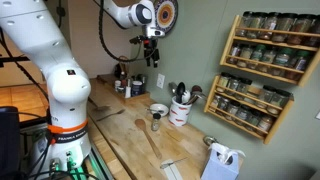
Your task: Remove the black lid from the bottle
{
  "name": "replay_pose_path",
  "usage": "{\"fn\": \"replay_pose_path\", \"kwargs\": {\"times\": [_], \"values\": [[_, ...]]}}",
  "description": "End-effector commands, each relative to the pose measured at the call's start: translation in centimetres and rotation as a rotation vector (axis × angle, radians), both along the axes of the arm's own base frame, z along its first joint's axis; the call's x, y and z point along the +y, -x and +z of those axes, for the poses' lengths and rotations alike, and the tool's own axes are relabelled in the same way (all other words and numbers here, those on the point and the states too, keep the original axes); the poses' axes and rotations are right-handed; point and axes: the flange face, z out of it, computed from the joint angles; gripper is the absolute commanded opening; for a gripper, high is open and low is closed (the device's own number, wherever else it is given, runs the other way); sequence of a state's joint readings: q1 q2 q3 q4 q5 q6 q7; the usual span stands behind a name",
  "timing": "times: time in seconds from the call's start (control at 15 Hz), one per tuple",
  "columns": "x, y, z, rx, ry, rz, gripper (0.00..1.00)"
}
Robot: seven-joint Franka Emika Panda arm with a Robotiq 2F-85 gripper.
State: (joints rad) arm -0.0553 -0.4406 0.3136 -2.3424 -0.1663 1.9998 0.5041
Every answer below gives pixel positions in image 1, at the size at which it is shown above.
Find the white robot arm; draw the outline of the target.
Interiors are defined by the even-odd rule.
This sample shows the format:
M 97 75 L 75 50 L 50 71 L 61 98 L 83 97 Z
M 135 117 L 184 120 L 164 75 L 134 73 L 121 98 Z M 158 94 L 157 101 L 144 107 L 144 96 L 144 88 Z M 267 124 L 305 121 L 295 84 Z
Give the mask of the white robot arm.
M 0 0 L 0 26 L 46 79 L 48 134 L 35 141 L 29 174 L 78 168 L 91 151 L 91 85 L 43 0 Z

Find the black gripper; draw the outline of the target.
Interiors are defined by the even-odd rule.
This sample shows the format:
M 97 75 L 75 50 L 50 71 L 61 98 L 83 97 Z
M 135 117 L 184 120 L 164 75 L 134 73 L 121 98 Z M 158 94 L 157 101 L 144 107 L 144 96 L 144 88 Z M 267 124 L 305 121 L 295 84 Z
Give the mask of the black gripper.
M 144 58 L 146 59 L 147 66 L 150 66 L 150 59 L 153 59 L 153 67 L 158 67 L 158 60 L 160 57 L 159 50 L 157 49 L 157 39 L 139 35 L 130 39 L 129 42 L 131 44 L 142 44 L 144 47 Z

